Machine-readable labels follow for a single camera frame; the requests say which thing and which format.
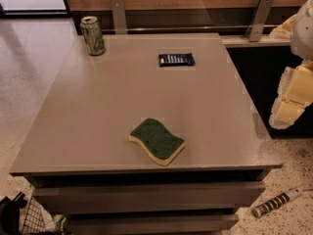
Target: wooden drawer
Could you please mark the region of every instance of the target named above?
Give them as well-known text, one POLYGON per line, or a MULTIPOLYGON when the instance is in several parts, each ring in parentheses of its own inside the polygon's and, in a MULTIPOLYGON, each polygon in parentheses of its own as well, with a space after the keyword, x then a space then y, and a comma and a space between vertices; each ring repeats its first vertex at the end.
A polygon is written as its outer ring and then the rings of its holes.
POLYGON ((163 212, 248 207, 264 189, 262 182, 116 185, 40 188, 33 197, 65 215, 163 212))
POLYGON ((172 215, 108 219, 70 220, 68 229, 74 235, 113 234, 210 234, 228 230, 236 222, 236 215, 172 215))

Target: floor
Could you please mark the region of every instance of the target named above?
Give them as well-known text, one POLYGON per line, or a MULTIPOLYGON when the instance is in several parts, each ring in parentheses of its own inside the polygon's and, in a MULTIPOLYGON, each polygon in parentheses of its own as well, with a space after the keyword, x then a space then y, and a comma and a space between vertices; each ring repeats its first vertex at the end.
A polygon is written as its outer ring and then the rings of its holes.
MULTIPOLYGON (((10 167, 75 37, 69 19, 0 20, 0 199, 20 191, 31 196, 28 182, 12 177, 10 167)), ((285 165, 266 177, 253 207, 293 187, 313 188, 313 138, 275 140, 275 146, 285 165)), ((248 208, 238 216, 224 235, 313 234, 313 191, 259 219, 248 208)))

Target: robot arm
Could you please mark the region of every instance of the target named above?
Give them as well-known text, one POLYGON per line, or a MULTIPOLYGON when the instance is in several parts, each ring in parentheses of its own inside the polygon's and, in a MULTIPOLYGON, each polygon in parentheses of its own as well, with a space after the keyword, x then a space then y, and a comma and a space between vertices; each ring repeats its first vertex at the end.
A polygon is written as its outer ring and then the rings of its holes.
POLYGON ((294 19, 291 51, 303 62, 295 70, 286 68, 281 77, 269 119, 276 129, 293 125, 313 102, 313 0, 308 0, 294 19))

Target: tabletop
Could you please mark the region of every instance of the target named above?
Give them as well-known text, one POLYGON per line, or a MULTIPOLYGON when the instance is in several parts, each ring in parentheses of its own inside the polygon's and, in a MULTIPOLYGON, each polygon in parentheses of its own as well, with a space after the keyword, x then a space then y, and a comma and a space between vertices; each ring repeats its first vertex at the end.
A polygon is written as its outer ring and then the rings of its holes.
POLYGON ((260 116, 218 34, 107 35, 87 54, 77 36, 11 168, 27 173, 280 167, 260 116), (161 68, 158 54, 193 53, 161 68), (186 148, 167 167, 128 141, 156 118, 186 148))

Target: soda can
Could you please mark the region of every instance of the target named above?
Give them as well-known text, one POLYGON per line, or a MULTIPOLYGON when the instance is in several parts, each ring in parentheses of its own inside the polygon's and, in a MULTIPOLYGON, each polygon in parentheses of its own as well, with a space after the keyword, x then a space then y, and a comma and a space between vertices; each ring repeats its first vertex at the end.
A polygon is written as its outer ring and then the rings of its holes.
POLYGON ((98 56, 106 52, 105 41, 96 17, 82 18, 80 28, 84 35, 89 55, 98 56))

